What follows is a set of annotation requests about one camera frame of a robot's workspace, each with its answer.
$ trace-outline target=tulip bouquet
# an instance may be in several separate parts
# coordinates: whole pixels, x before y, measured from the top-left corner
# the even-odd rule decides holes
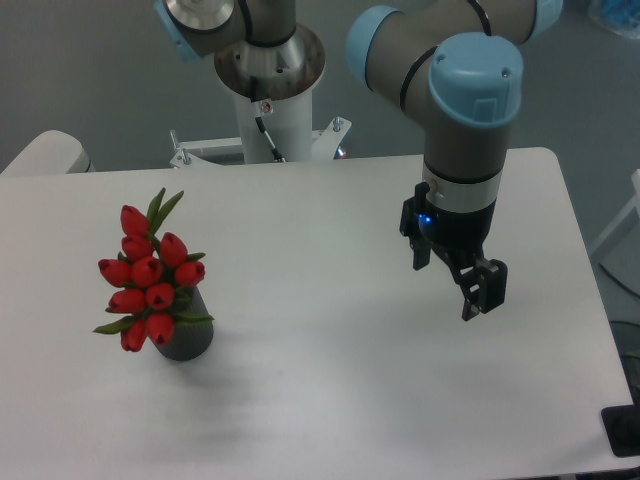
[[[199,261],[204,253],[189,254],[182,240],[170,232],[158,239],[156,233],[162,222],[184,194],[178,193],[163,205],[164,193],[163,188],[154,197],[146,215],[135,207],[122,207],[120,222],[125,233],[122,239],[124,253],[118,253],[117,259],[100,260],[98,268],[107,282],[121,288],[109,300],[106,311],[126,315],[96,328],[94,332],[106,335],[119,333],[122,348],[132,352],[139,351],[149,337],[165,354],[162,347],[171,346],[172,341],[188,343],[194,332],[198,334],[197,327],[202,324],[205,336],[209,335],[202,349],[204,351],[213,336],[213,317],[206,312],[195,288],[205,275],[204,265]],[[182,335],[182,340],[176,333],[181,329],[187,332]]]

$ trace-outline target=table surface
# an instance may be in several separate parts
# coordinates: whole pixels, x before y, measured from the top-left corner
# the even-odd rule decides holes
[[[510,151],[468,323],[398,233],[418,156],[0,179],[0,470],[7,478],[498,479],[637,466],[630,403],[555,156]],[[161,230],[206,251],[211,348],[188,363],[91,333],[124,203],[186,191]]]

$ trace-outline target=gray floor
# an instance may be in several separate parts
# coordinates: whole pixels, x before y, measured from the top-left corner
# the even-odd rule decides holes
[[[314,92],[314,128],[339,114],[354,122],[346,142],[351,156],[420,153],[420,130],[346,70],[348,28],[376,3],[298,0],[299,21],[328,52]],[[412,11],[427,2],[386,3]],[[0,170],[49,129],[78,138],[98,170],[165,167],[171,128],[182,140],[237,135],[231,100],[211,60],[183,65],[152,4],[0,4]],[[524,100],[512,146],[556,152],[589,243],[632,195],[629,177],[640,168],[640,41],[596,27],[586,7],[586,0],[565,0],[559,24],[521,48]],[[639,256],[638,242],[626,242],[614,255],[616,273],[640,286],[638,270],[624,261]],[[639,319],[640,302],[596,273],[610,318]]]

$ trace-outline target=gray vase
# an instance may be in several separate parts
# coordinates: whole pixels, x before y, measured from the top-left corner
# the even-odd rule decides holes
[[[186,313],[207,315],[207,307],[202,300],[198,288],[189,292],[191,302],[185,307]],[[158,351],[171,360],[184,362],[193,360],[209,348],[213,340],[213,322],[202,322],[193,325],[176,325],[171,341],[166,345],[153,343]]]

